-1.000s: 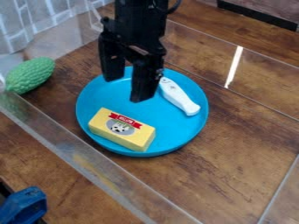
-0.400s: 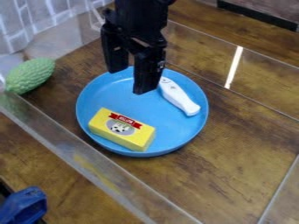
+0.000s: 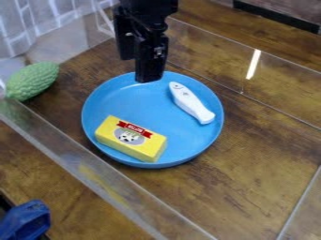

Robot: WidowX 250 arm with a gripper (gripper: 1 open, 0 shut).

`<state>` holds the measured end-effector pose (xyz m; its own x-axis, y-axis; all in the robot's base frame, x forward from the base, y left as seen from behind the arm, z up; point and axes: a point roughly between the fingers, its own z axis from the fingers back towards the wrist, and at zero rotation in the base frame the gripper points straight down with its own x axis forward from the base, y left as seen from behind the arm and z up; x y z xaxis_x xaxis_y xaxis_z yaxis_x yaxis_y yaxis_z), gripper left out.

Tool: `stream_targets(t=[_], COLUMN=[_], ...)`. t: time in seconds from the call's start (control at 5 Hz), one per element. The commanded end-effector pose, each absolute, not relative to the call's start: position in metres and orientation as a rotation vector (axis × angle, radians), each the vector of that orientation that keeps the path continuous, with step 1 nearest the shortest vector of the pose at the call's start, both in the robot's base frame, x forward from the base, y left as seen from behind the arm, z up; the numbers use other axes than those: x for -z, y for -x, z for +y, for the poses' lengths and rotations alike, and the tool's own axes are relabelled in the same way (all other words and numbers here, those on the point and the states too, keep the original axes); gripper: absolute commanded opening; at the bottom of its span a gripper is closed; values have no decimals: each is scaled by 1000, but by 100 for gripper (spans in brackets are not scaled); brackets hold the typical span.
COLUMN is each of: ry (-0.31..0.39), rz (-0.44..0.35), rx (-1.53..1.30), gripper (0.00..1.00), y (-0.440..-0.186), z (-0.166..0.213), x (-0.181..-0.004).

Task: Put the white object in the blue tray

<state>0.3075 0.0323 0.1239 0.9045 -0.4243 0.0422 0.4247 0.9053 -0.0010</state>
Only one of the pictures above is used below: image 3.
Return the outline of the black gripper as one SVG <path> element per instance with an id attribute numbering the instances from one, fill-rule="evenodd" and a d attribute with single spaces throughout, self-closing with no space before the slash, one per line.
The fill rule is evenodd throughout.
<path id="1" fill-rule="evenodd" d="M 122 60 L 135 58 L 135 80 L 162 79 L 169 55 L 166 19 L 178 11 L 178 0 L 119 0 L 113 10 L 114 30 Z"/>

